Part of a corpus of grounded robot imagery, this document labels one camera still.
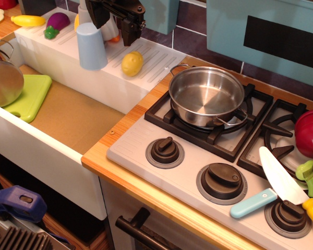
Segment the gas burner grate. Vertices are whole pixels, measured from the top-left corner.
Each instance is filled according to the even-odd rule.
[[[196,128],[187,125],[180,118],[178,118],[172,108],[166,113],[164,117],[159,117],[156,113],[164,106],[166,102],[169,102],[170,95],[165,93],[146,113],[145,120],[157,125],[160,128],[165,129],[205,150],[214,153],[230,162],[234,162],[240,150],[245,142],[251,136],[253,130],[257,127],[260,120],[269,110],[273,103],[273,97],[255,90],[253,84],[244,86],[245,99],[243,106],[245,106],[246,113],[248,115],[247,121],[238,126],[231,128],[225,128],[224,125],[214,128],[213,130],[207,130],[202,128]],[[252,99],[258,99],[263,102],[263,106],[253,115]],[[241,114],[235,115],[238,119],[243,119]],[[232,146],[232,150],[224,148],[219,145],[219,139],[222,135],[232,134],[236,131],[243,130],[243,135],[236,145]]]
[[[289,114],[282,115],[280,117],[274,117],[275,114],[278,112],[278,109],[285,110]],[[268,115],[262,122],[261,126],[256,131],[255,135],[241,154],[237,162],[238,166],[247,169],[248,171],[262,178],[266,178],[262,166],[255,162],[257,161],[257,159],[255,161],[251,159],[251,151],[255,150],[255,147],[256,150],[258,150],[259,146],[257,146],[257,144],[259,144],[258,141],[261,139],[263,140],[264,146],[267,147],[278,160],[281,160],[283,157],[285,157],[287,154],[294,150],[294,145],[273,148],[271,146],[271,136],[280,135],[291,138],[293,136],[292,132],[285,129],[282,126],[282,123],[289,121],[292,122],[292,124],[294,125],[298,118],[306,111],[306,105],[303,103],[294,105],[281,99],[277,99],[271,110],[269,111]],[[286,167],[282,162],[281,164],[288,171],[288,173],[295,178],[295,173],[288,167]]]

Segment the stainless steel pan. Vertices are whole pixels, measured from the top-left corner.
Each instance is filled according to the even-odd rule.
[[[185,122],[206,129],[223,124],[238,125],[247,119],[240,108],[245,91],[241,83],[230,73],[212,67],[192,67],[174,75],[169,85],[171,105]],[[244,119],[229,123],[239,109]]]
[[[21,70],[10,61],[13,53],[13,46],[10,56],[0,50],[0,106],[6,106],[15,101],[21,94],[24,86],[24,78]]]

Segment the wooden countertop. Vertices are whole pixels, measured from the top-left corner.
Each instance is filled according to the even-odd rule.
[[[0,39],[11,34],[13,31],[20,28],[20,26],[14,24],[10,18],[12,16],[21,15],[20,5],[16,5],[12,9],[4,10],[4,19],[0,22]]]
[[[206,62],[186,57],[182,63],[207,66]],[[303,102],[313,109],[313,102],[265,83],[232,72],[242,84],[253,83],[256,89],[275,98],[283,98],[294,104]],[[229,228],[184,204],[106,157],[107,149],[137,121],[166,91],[172,76],[168,74],[138,105],[136,105],[117,125],[115,125],[95,146],[82,157],[84,167],[109,181],[114,186],[132,195],[141,202],[157,210],[164,216],[182,225],[206,241],[221,249],[262,249],[260,246],[235,233]]]

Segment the wall tile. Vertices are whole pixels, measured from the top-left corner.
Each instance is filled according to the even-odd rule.
[[[177,25],[207,34],[206,8],[186,2],[179,2]]]
[[[176,27],[174,49],[235,72],[241,71],[241,61],[208,50],[206,36],[195,32]]]
[[[74,13],[78,13],[79,4],[70,0],[67,0],[68,10]]]
[[[148,28],[144,28],[141,32],[141,37],[148,39],[150,41],[160,43],[169,48],[172,47],[172,36],[173,33],[169,33],[168,35],[164,35],[162,33],[156,32],[154,30],[150,30]]]
[[[311,85],[284,77],[280,74],[276,74],[250,64],[244,64],[242,73],[246,76],[255,78],[313,101],[313,86]]]
[[[67,9],[66,0],[56,0],[56,5],[57,5],[57,7],[59,7],[59,8]]]

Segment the oven door handle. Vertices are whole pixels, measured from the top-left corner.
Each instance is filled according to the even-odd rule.
[[[140,230],[149,216],[150,212],[142,207],[130,222],[124,219],[123,216],[119,216],[115,225],[152,250],[171,250],[169,247]]]

